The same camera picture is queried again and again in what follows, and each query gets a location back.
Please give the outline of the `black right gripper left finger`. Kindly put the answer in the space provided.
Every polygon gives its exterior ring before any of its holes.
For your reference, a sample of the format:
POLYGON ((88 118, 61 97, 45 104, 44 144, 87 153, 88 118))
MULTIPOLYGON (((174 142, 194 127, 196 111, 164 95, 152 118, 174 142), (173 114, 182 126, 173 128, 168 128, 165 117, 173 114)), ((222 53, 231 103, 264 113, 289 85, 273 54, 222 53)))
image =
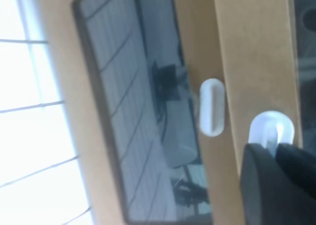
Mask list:
POLYGON ((316 198, 294 184, 276 157, 259 144, 244 148, 240 189, 248 225, 316 223, 316 198))

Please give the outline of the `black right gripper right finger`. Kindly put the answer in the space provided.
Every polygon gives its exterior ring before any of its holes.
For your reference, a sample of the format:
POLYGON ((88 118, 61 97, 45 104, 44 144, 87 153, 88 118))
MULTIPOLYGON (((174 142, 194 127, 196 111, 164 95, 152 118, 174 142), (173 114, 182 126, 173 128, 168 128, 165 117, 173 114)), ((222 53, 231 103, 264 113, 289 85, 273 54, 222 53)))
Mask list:
POLYGON ((276 161, 290 180, 316 197, 316 157, 291 144, 279 144, 276 161))

